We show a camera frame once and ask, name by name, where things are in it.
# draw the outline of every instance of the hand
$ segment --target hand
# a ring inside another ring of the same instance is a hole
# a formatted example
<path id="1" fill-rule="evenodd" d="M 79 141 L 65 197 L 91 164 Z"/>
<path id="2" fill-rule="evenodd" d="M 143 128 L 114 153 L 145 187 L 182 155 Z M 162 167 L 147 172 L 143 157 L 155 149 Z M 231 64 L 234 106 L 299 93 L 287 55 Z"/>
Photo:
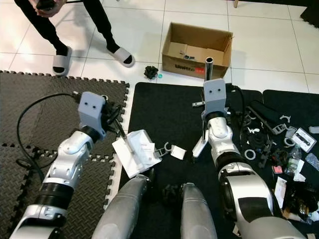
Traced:
<path id="1" fill-rule="evenodd" d="M 62 8 L 62 6 L 66 3 L 66 0 L 54 0 L 55 1 L 55 6 L 48 10 L 48 11 L 45 11 L 45 10 L 39 10 L 39 9 L 35 9 L 37 15 L 39 16 L 42 16 L 42 17 L 52 17 L 54 15 L 56 15 L 60 9 Z"/>

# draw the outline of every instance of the red sticker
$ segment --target red sticker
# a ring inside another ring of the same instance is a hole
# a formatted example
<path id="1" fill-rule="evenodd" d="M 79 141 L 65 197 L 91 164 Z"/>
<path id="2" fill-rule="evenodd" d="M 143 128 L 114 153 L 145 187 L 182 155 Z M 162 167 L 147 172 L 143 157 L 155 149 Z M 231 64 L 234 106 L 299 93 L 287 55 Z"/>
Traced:
<path id="1" fill-rule="evenodd" d="M 204 75 L 205 74 L 205 69 L 201 68 L 201 67 L 196 67 L 195 68 L 195 72 Z"/>

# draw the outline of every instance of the plastic bottle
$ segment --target plastic bottle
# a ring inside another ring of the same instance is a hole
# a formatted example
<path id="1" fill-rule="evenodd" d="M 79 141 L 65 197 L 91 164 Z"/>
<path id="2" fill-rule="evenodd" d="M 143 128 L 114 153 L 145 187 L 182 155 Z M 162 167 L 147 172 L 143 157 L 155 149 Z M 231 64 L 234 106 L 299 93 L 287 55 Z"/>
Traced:
<path id="1" fill-rule="evenodd" d="M 287 164 L 287 167 L 285 169 L 285 173 L 287 175 L 290 175 L 293 177 L 295 175 L 295 171 L 297 169 L 298 162 L 301 159 L 301 150 L 300 150 L 300 146 L 298 144 L 296 144 L 296 146 L 291 150 L 289 156 L 290 156 L 290 158 L 288 160 L 288 164 Z"/>

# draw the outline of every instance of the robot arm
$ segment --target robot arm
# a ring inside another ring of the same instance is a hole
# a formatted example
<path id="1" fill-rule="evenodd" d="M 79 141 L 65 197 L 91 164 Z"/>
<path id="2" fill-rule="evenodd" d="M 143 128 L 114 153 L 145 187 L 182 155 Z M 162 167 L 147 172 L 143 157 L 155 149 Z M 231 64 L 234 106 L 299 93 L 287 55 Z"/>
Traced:
<path id="1" fill-rule="evenodd" d="M 211 69 L 212 59 L 207 58 L 202 113 L 207 128 L 203 131 L 208 132 L 226 216 L 236 223 L 243 239 L 305 239 L 290 222 L 274 216 L 276 199 L 232 142 L 232 130 L 225 119 L 225 83 L 210 80 Z"/>
<path id="2" fill-rule="evenodd" d="M 82 172 L 82 165 L 97 140 L 103 140 L 120 108 L 106 96 L 84 92 L 79 102 L 81 129 L 63 141 L 46 174 L 38 196 L 29 205 L 10 239 L 57 239 L 66 222 L 67 208 Z"/>

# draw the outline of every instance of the black pants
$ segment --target black pants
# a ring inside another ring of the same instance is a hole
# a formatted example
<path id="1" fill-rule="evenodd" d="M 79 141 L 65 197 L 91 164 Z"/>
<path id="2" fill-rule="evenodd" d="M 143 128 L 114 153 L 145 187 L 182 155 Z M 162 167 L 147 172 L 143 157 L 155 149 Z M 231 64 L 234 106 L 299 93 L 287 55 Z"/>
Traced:
<path id="1" fill-rule="evenodd" d="M 29 19 L 36 30 L 44 39 L 47 39 L 56 48 L 61 44 L 56 34 L 54 25 L 46 17 L 38 16 L 28 0 L 14 0 L 21 8 L 24 15 Z M 111 33 L 111 24 L 99 0 L 83 0 L 83 4 L 94 21 L 98 31 L 104 36 L 107 42 L 114 42 Z"/>

